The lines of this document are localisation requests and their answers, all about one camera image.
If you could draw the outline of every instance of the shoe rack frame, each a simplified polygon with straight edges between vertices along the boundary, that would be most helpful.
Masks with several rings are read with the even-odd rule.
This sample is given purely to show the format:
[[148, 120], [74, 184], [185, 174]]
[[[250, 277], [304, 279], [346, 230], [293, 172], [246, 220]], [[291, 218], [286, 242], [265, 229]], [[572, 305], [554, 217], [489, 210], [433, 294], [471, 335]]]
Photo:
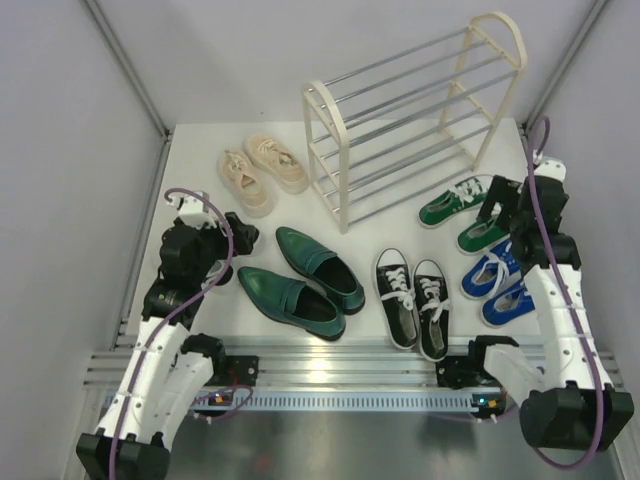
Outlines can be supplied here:
[[[517, 55], [514, 56], [510, 54], [492, 36], [490, 36], [484, 29], [481, 28], [481, 25], [484, 24], [487, 20], [497, 20], [507, 27], [515, 43]], [[403, 70], [402, 72], [396, 73], [390, 77], [385, 78], [384, 80], [376, 81], [375, 83], [369, 84], [364, 88], [360, 88], [356, 91], [350, 92], [337, 98], [334, 97], [331, 92], [331, 87], [333, 85], [355, 77], [356, 75], [363, 75], [366, 73], [374, 72], [376, 69], [383, 65], [392, 64], [394, 61], [405, 58], [408, 55], [416, 52], [420, 52], [420, 55], [415, 56], [418, 57], [417, 61], [422, 62], [424, 60], [424, 55], [422, 54], [428, 47], [442, 44], [446, 40], [458, 36], [463, 36], [462, 46], [458, 50], [448, 52], [445, 55], [437, 57], [435, 59], [431, 59], [426, 63], [420, 63], [413, 68]], [[492, 56], [475, 64], [467, 65], [468, 52], [476, 48], [487, 48], [491, 50]], [[363, 110], [349, 116], [344, 116], [340, 111], [340, 104], [342, 104], [343, 102], [358, 97], [364, 93], [376, 90], [380, 87], [388, 85], [392, 82], [395, 82], [396, 80], [400, 80], [414, 73], [423, 72], [429, 67], [456, 57], [457, 60], [454, 71], [443, 77], [429, 81], [425, 85], [422, 85], [418, 88], [413, 88], [412, 90], [407, 91], [401, 95], [397, 95], [389, 100], [383, 101], [376, 105], [368, 106], [367, 108], [364, 108]], [[495, 78], [492, 78], [489, 81], [484, 81], [480, 84], [472, 85], [470, 87], [463, 85], [462, 76], [464, 74], [472, 72], [474, 70], [478, 70], [488, 64], [496, 62], [506, 63], [509, 67], [509, 71]], [[358, 68], [352, 72], [340, 75], [329, 81], [312, 81], [306, 83], [302, 87], [302, 104], [309, 155], [311, 183], [313, 185], [313, 188], [320, 195], [323, 203], [329, 209], [331, 216], [338, 224], [340, 232], [344, 234], [348, 231], [349, 226], [353, 225], [356, 222], [364, 220], [365, 218], [369, 218], [383, 210], [386, 210], [387, 208], [390, 208], [391, 206], [395, 206], [405, 200], [415, 197], [416, 195], [422, 194], [432, 188], [435, 188], [443, 182], [446, 182], [464, 172], [468, 172], [477, 168], [487, 151], [487, 147], [489, 146], [489, 143], [493, 138], [500, 120], [506, 112], [507, 106], [509, 105], [509, 102], [513, 97], [520, 76], [524, 71], [526, 65], [527, 52], [518, 26], [508, 15], [502, 12], [492, 12], [473, 17], [469, 22], [469, 25], [462, 29], [449, 32], [446, 35], [422, 43], [413, 48], [392, 55], [388, 58], [374, 62], [370, 65]], [[485, 107], [478, 101], [475, 94], [505, 80], [508, 80], [508, 84], [504, 90], [502, 99], [495, 111], [490, 111], [489, 108]], [[413, 112], [409, 115], [404, 116], [403, 118], [394, 119], [393, 122], [387, 125], [374, 128], [373, 130], [356, 137], [352, 137], [349, 132], [350, 129], [363, 125], [371, 120], [381, 118], [383, 116], [389, 118], [388, 114], [390, 112], [398, 110], [399, 108], [402, 108], [406, 105], [410, 105], [417, 100], [421, 100], [428, 95], [442, 90], [448, 90], [447, 98], [444, 101], [428, 104], [426, 107], [421, 106], [420, 110], [417, 112]], [[462, 116], [451, 119], [450, 111], [452, 106], [463, 103], [470, 104], [472, 110]], [[351, 159], [353, 158], [351, 150], [354, 147], [383, 136], [390, 131], [408, 125], [409, 123], [418, 121], [428, 116], [437, 115], [438, 113], [439, 121], [434, 128], [430, 128], [418, 135], [407, 138], [406, 140], [389, 144], [383, 150], [380, 150], [373, 155], [369, 155], [364, 159], [360, 159], [355, 162], [351, 161]], [[456, 136], [453, 133], [451, 127], [456, 123], [462, 122], [472, 116], [481, 117], [486, 121], [486, 123], [481, 128], [478, 128], [471, 133], [463, 136]], [[312, 119], [320, 120], [326, 132], [321, 135], [314, 136]], [[372, 160], [382, 158], [393, 151], [401, 149], [407, 145], [410, 145], [418, 140], [422, 140], [434, 134], [443, 134], [446, 138], [438, 141], [436, 144], [431, 145], [428, 148], [420, 150], [417, 153], [408, 155], [399, 161], [394, 161], [394, 163], [373, 172], [373, 174], [365, 175], [364, 177], [361, 177], [350, 183], [349, 177], [353, 169], [358, 168], [360, 165], [368, 163]], [[472, 153], [464, 146], [462, 142], [477, 135], [484, 135], [484, 138], [478, 151]], [[332, 138], [335, 141], [337, 148], [323, 154], [321, 153], [319, 144], [329, 138]], [[387, 188], [396, 186], [399, 183], [402, 183], [404, 180], [408, 180], [409, 178], [414, 177], [417, 172], [413, 172], [399, 179], [394, 179], [393, 181], [387, 181], [386, 184], [384, 184], [385, 177], [418, 162], [426, 163], [425, 161], [427, 159], [432, 158], [434, 155], [450, 148], [455, 148], [455, 151], [452, 154], [446, 155], [444, 159], [439, 159], [435, 162], [432, 162], [431, 164], [427, 164], [418, 172], [422, 174], [432, 167], [435, 167], [460, 156], [463, 156], [466, 160], [465, 168], [458, 171], [454, 175], [447, 176], [446, 178], [438, 178], [437, 176], [434, 177], [433, 175], [425, 175], [425, 183], [421, 185], [418, 191], [410, 192], [400, 200], [396, 200], [390, 204], [378, 207], [377, 210], [368, 212], [365, 215], [360, 216], [359, 218], [351, 219], [349, 217], [349, 206], [362, 200], [365, 196], [368, 197], [371, 195], [366, 194], [365, 196], [361, 196], [358, 198], [350, 198], [351, 193], [360, 189], [361, 187], [364, 187], [365, 185], [372, 184], [373, 182], [379, 182], [379, 185], [381, 185], [379, 188], [376, 188], [373, 193], [378, 193]], [[329, 159], [336, 156], [338, 157], [338, 168], [334, 170], [334, 168], [332, 168], [329, 164]], [[322, 176], [318, 176], [319, 171], [323, 172]], [[337, 194], [337, 202], [335, 200], [332, 201], [333, 199], [331, 198], [335, 194]]]

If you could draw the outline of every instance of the green loafer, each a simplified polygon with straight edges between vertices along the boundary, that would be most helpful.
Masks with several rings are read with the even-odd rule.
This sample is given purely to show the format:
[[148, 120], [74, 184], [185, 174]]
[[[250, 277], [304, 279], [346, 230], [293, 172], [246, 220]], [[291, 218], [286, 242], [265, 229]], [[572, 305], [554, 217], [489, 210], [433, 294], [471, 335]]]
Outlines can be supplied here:
[[344, 333], [342, 312], [306, 283], [253, 267], [238, 270], [238, 279], [253, 304], [271, 320], [304, 328], [330, 342]]
[[291, 268], [318, 283], [346, 315], [362, 310], [364, 288], [336, 252], [288, 227], [278, 228], [276, 239]]
[[458, 235], [458, 249], [465, 255], [473, 255], [504, 239], [508, 234], [495, 225], [497, 215], [488, 222], [478, 220]]
[[426, 228], [435, 228], [456, 213], [479, 207], [487, 196], [492, 178], [492, 175], [476, 175], [456, 183], [420, 209], [420, 224]]

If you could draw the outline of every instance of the gray wall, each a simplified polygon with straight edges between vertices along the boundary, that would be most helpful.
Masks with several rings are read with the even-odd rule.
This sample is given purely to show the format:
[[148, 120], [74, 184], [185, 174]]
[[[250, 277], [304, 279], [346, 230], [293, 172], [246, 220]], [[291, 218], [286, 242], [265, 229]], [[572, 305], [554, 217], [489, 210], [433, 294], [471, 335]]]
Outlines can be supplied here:
[[54, 478], [159, 137], [77, 0], [3, 2], [0, 86], [0, 472]]
[[640, 398], [640, 3], [611, 2], [547, 114], [547, 153], [568, 165], [564, 229], [578, 242], [596, 337]]
[[[508, 115], [524, 120], [590, 3], [110, 0], [103, 6], [160, 113], [173, 125], [302, 120], [303, 82], [328, 80], [494, 10], [512, 16], [527, 45], [531, 67]], [[487, 30], [504, 38], [500, 25]], [[448, 46], [459, 47], [461, 41]], [[423, 52], [423, 62], [442, 54], [435, 48]], [[366, 75], [359, 78], [371, 83]], [[498, 95], [487, 92], [489, 98], [481, 94], [480, 99], [491, 104]]]

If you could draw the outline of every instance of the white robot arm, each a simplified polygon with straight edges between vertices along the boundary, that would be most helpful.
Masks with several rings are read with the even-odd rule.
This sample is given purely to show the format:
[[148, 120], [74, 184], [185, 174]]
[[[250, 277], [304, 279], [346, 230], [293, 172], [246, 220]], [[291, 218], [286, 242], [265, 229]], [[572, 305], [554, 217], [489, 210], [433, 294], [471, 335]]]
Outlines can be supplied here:
[[533, 447], [586, 450], [590, 446], [596, 418], [594, 377], [599, 377], [605, 408], [599, 449], [605, 450], [633, 415], [633, 401], [628, 393], [613, 389], [597, 355], [583, 303], [578, 250], [573, 238], [558, 231], [568, 200], [562, 188], [565, 174], [561, 162], [547, 157], [535, 170], [535, 183], [549, 241], [579, 328], [547, 257], [528, 180], [520, 184], [496, 176], [479, 217], [486, 220], [496, 203], [502, 207], [496, 224], [510, 232], [513, 255], [535, 305], [546, 366], [544, 372], [533, 367], [507, 337], [478, 337], [471, 342], [470, 355], [518, 405], [523, 435]]
[[[208, 199], [206, 193], [197, 195]], [[178, 218], [162, 236], [162, 263], [144, 299], [131, 360], [95, 432], [82, 434], [76, 445], [92, 480], [109, 478], [113, 441], [118, 442], [118, 480], [164, 478], [173, 439], [198, 392], [208, 383], [228, 384], [221, 382], [230, 360], [222, 342], [190, 333], [202, 302], [193, 302], [193, 297], [227, 258], [228, 238], [201, 200], [173, 196], [169, 204], [178, 209]], [[233, 212], [225, 218], [233, 235], [233, 255], [253, 253], [258, 230]], [[231, 267], [227, 272], [218, 284], [231, 278]], [[175, 314], [179, 307], [183, 310]]]

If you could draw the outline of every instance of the cable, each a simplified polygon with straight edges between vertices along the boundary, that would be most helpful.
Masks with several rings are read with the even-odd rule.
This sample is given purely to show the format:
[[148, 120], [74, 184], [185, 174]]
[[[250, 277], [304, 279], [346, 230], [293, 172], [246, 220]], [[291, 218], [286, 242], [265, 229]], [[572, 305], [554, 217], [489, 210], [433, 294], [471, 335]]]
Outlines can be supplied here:
[[[211, 397], [215, 397], [220, 393], [223, 393], [223, 394], [228, 392], [235, 393], [236, 390], [240, 388], [243, 388], [249, 392], [249, 395], [247, 395], [247, 398], [242, 399], [242, 401], [238, 405], [236, 405], [233, 408], [230, 408], [229, 410], [227, 410], [226, 412], [224, 412], [222, 415], [218, 417], [207, 417], [207, 421], [211, 423], [213, 421], [217, 422], [218, 420], [223, 420], [225, 418], [233, 417], [235, 414], [237, 414], [240, 411], [242, 407], [244, 407], [247, 403], [249, 403], [249, 400], [251, 400], [251, 397], [253, 397], [253, 388], [251, 388], [249, 385], [230, 385], [228, 387], [220, 388], [215, 392], [208, 393], [207, 395], [203, 395], [202, 397], [196, 398], [191, 404], [191, 408], [193, 409], [193, 407], [197, 406], [199, 403], [202, 403], [204, 400], [208, 400]], [[199, 414], [196, 412], [193, 412], [193, 416], [195, 418], [198, 418]]]
[[582, 325], [580, 324], [580, 319], [578, 318], [578, 314], [573, 307], [573, 302], [571, 300], [571, 295], [569, 294], [569, 290], [562, 279], [562, 274], [560, 273], [560, 269], [558, 268], [558, 262], [556, 261], [556, 257], [553, 254], [553, 247], [551, 246], [551, 239], [549, 238], [549, 233], [544, 225], [544, 219], [542, 216], [542, 210], [540, 208], [540, 202], [538, 200], [538, 192], [536, 190], [536, 177], [534, 174], [534, 163], [533, 163], [533, 140], [535, 139], [536, 133], [540, 128], [540, 125], [544, 123], [545, 132], [542, 139], [542, 143], [540, 147], [538, 147], [538, 154], [541, 154], [544, 145], [549, 138], [549, 132], [551, 131], [551, 121], [549, 117], [543, 115], [538, 119], [538, 121], [533, 125], [531, 129], [531, 134], [529, 136], [529, 143], [527, 145], [527, 170], [529, 177], [529, 191], [531, 192], [531, 203], [533, 204], [533, 211], [536, 215], [536, 221], [538, 222], [538, 228], [540, 229], [540, 235], [542, 237], [542, 242], [544, 243], [544, 250], [549, 259], [549, 263], [551, 264], [551, 269], [553, 270], [553, 274], [556, 277], [556, 282], [560, 287], [560, 292], [562, 292], [562, 297], [564, 298], [567, 307], [569, 308], [569, 313], [571, 315], [571, 320], [573, 321], [573, 326], [575, 327], [578, 335], [580, 337], [580, 345], [584, 350], [585, 357], [587, 359], [587, 365], [589, 366], [589, 371], [591, 373], [591, 377], [593, 378], [593, 383], [596, 391], [596, 423], [593, 432], [593, 438], [591, 439], [591, 445], [585, 452], [584, 456], [576, 461], [575, 463], [569, 465], [563, 465], [561, 463], [557, 463], [554, 460], [551, 460], [544, 453], [542, 453], [539, 449], [535, 449], [536, 453], [542, 460], [546, 463], [555, 467], [559, 470], [576, 470], [578, 468], [583, 467], [591, 460], [596, 454], [596, 450], [598, 449], [598, 445], [600, 445], [600, 439], [602, 438], [602, 428], [604, 421], [604, 398], [602, 393], [602, 383], [600, 380], [600, 373], [598, 372], [598, 366], [596, 365], [596, 361], [594, 360], [594, 353], [592, 352], [589, 343], [584, 335], [584, 330]]
[[[160, 333], [160, 330], [162, 330], [162, 328], [165, 325], [167, 325], [172, 318], [174, 318], [184, 309], [193, 305], [193, 303], [197, 302], [200, 298], [204, 296], [205, 293], [211, 290], [222, 279], [224, 274], [227, 273], [227, 270], [231, 265], [231, 259], [233, 258], [233, 232], [231, 231], [229, 222], [227, 222], [227, 219], [224, 217], [224, 215], [222, 215], [220, 210], [218, 210], [215, 207], [215, 205], [209, 201], [209, 199], [203, 197], [198, 193], [192, 192], [191, 190], [187, 190], [186, 188], [170, 188], [169, 190], [164, 192], [164, 198], [167, 201], [171, 201], [171, 195], [173, 193], [182, 193], [185, 195], [190, 195], [200, 200], [202, 203], [204, 203], [208, 208], [210, 208], [216, 214], [216, 216], [218, 217], [218, 220], [220, 221], [220, 225], [224, 229], [225, 234], [227, 236], [227, 241], [229, 242], [229, 250], [227, 252], [227, 258], [224, 261], [222, 270], [218, 272], [218, 275], [216, 275], [216, 277], [211, 281], [211, 283], [209, 283], [206, 287], [204, 287], [202, 291], [198, 292], [189, 300], [187, 300], [182, 305], [180, 305], [178, 308], [176, 308], [171, 313], [169, 313], [169, 315], [167, 315], [164, 318], [164, 320], [160, 322], [158, 326], [151, 332], [151, 335], [149, 335], [149, 338], [144, 344], [145, 350], [142, 350], [140, 352], [138, 361], [136, 362], [135, 368], [133, 369], [131, 380], [129, 381], [129, 385], [127, 386], [127, 393], [131, 393], [133, 391], [136, 385], [136, 382], [138, 380], [138, 376], [140, 375], [142, 364], [144, 363], [144, 359], [147, 355], [146, 349], [148, 349], [153, 344], [153, 341], [155, 340], [158, 333]], [[109, 480], [116, 480], [116, 450], [118, 447], [118, 439], [120, 438], [120, 432], [122, 431], [122, 424], [124, 423], [124, 417], [127, 413], [127, 410], [129, 409], [130, 402], [131, 402], [131, 397], [129, 395], [126, 395], [124, 397], [124, 400], [122, 401], [122, 408], [120, 409], [120, 414], [118, 415], [118, 421], [116, 422], [116, 428], [115, 428], [115, 431], [113, 432], [113, 438], [111, 439], [111, 446], [109, 448]]]

